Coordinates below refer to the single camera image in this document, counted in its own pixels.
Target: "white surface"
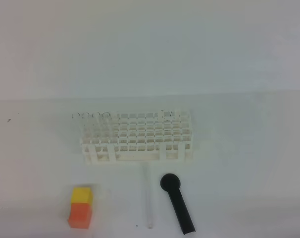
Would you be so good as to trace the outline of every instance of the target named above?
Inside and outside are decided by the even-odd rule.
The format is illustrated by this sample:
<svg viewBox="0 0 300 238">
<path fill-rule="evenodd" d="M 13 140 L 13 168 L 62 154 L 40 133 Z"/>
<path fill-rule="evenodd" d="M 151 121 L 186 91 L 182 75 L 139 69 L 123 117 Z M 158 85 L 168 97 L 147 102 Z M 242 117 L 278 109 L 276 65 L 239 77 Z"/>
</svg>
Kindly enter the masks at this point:
<svg viewBox="0 0 300 238">
<path fill-rule="evenodd" d="M 85 166 L 70 115 L 176 104 L 191 110 L 194 161 L 152 165 L 148 230 L 140 166 Z M 181 238 L 159 186 L 168 172 L 179 176 L 197 230 L 188 237 L 300 238 L 300 92 L 0 101 L 0 237 L 80 237 L 66 222 L 69 192 L 97 183 L 85 237 Z"/>
<path fill-rule="evenodd" d="M 300 89 L 300 0 L 0 0 L 0 99 Z"/>
</svg>

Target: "white table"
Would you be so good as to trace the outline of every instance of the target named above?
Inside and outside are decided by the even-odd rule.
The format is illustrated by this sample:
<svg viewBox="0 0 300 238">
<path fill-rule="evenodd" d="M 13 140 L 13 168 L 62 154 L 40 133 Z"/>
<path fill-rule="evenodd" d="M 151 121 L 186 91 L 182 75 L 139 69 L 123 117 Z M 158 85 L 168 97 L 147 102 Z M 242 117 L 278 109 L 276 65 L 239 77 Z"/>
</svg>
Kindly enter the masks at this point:
<svg viewBox="0 0 300 238">
<path fill-rule="evenodd" d="M 151 165 L 148 230 L 140 166 L 84 165 L 71 114 L 173 106 L 192 112 L 194 160 Z M 183 237 L 159 185 L 167 172 L 181 180 L 188 237 L 299 236 L 300 92 L 0 101 L 0 237 Z M 66 222 L 78 184 L 96 185 L 88 231 Z"/>
</svg>

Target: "black rubber bulb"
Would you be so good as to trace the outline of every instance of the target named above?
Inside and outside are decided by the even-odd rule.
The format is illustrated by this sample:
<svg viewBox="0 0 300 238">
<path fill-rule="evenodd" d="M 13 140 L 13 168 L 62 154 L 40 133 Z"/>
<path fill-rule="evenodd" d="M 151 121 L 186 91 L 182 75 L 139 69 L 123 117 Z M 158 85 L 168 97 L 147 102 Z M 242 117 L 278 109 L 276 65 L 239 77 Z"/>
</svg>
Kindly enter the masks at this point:
<svg viewBox="0 0 300 238">
<path fill-rule="evenodd" d="M 194 232 L 194 225 L 180 192 L 181 182 L 179 178 L 174 174 L 166 174 L 162 177 L 160 185 L 164 191 L 169 193 L 183 234 Z"/>
</svg>

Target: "block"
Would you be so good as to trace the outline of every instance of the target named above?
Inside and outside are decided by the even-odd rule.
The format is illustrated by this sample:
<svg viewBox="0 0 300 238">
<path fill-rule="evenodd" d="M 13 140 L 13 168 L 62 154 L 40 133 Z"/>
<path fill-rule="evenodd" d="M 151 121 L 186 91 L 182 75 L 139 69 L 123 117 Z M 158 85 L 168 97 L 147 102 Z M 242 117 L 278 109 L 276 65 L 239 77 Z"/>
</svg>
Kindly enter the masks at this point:
<svg viewBox="0 0 300 238">
<path fill-rule="evenodd" d="M 92 201 L 93 201 L 93 193 L 89 187 L 73 188 L 71 204 L 72 203 L 88 203 L 91 206 Z"/>
<path fill-rule="evenodd" d="M 92 208 L 88 203 L 72 203 L 69 219 L 71 228 L 88 229 L 91 223 Z"/>
</svg>

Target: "white wall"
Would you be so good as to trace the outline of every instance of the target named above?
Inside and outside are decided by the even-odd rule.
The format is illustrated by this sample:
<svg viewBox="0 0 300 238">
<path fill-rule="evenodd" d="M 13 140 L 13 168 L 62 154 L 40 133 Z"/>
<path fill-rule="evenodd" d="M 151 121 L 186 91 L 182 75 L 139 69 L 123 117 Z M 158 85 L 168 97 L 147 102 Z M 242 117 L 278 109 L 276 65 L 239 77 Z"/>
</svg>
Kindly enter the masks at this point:
<svg viewBox="0 0 300 238">
<path fill-rule="evenodd" d="M 0 99 L 300 89 L 300 0 L 0 0 Z"/>
</svg>

